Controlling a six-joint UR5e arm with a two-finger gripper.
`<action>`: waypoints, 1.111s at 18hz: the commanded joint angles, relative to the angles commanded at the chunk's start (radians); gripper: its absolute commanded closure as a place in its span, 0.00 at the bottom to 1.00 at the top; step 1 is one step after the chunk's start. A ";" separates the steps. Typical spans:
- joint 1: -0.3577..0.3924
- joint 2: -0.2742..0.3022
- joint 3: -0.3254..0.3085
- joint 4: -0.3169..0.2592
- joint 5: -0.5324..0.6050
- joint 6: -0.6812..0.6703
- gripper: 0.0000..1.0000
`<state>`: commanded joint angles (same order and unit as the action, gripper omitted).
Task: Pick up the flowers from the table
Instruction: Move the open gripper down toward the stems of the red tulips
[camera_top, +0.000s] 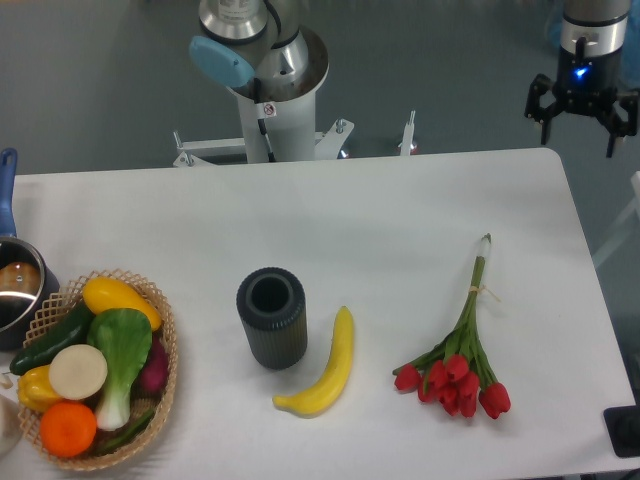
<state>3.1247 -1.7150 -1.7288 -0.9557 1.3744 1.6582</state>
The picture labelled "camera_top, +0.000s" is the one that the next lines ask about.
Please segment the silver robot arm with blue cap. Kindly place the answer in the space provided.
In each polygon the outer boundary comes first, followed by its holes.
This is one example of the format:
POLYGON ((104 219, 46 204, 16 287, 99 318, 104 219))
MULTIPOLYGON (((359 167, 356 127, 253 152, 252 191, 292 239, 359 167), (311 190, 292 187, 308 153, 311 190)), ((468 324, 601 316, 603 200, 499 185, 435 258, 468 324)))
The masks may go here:
POLYGON ((189 56, 204 76, 256 103, 284 102, 318 89, 326 46, 300 23, 298 1, 202 1, 201 34, 189 56))

